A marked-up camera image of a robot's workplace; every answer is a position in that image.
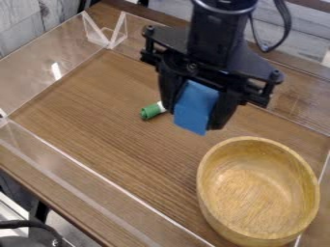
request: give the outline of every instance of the wooden table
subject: wooden table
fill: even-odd
[[[108,19],[116,19],[119,11],[113,6],[167,25],[186,24],[141,7],[104,1],[91,10],[100,26]],[[88,170],[71,165],[68,159],[56,160],[52,152],[45,151],[36,158],[43,161],[43,171],[56,175],[48,176],[49,173],[27,165],[25,160],[4,148],[0,148],[1,169],[104,246],[155,244],[152,239],[133,233],[116,212],[153,239],[172,237],[161,240],[167,246],[207,246],[206,241],[215,246],[235,246],[208,227],[199,210],[195,179],[207,150],[230,137],[262,136],[295,150],[319,176],[330,149],[328,112],[319,107],[319,104],[328,105],[328,94],[324,94],[330,91],[328,82],[287,67],[279,66],[279,69],[287,75],[286,85],[294,86],[279,90],[280,100],[276,99],[271,107],[275,114],[251,105],[240,107],[226,128],[200,137],[178,128],[169,115],[149,122],[140,121],[140,107],[159,99],[157,74],[152,67],[103,50],[12,116]],[[306,96],[304,99],[291,102],[292,93]],[[304,107],[308,115],[304,116],[302,110],[294,112],[291,103],[298,109]],[[303,127],[303,123],[316,131]],[[33,141],[25,145],[39,148]],[[147,207],[115,191],[105,179],[132,193]],[[326,191],[322,197],[330,202]],[[168,218],[152,215],[155,212],[148,206]],[[322,241],[330,243],[323,217],[328,214],[326,207],[319,213],[306,246],[315,246],[314,236],[322,228]],[[187,237],[180,234],[183,228],[184,233],[190,231]]]

